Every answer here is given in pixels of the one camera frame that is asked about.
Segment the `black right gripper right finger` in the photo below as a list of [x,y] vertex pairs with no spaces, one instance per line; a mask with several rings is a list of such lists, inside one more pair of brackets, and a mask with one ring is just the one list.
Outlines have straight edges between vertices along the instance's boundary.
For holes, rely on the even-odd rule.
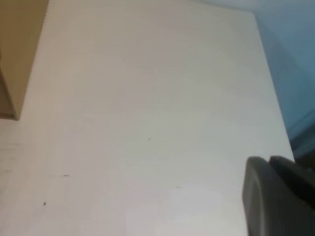
[[282,156],[271,156],[269,164],[300,200],[315,208],[315,175]]

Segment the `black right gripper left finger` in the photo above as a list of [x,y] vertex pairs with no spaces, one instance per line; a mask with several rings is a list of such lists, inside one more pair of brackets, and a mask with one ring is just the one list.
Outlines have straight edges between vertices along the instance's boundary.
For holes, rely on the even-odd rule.
[[269,160],[247,159],[242,200],[250,236],[315,234],[315,209],[294,195]]

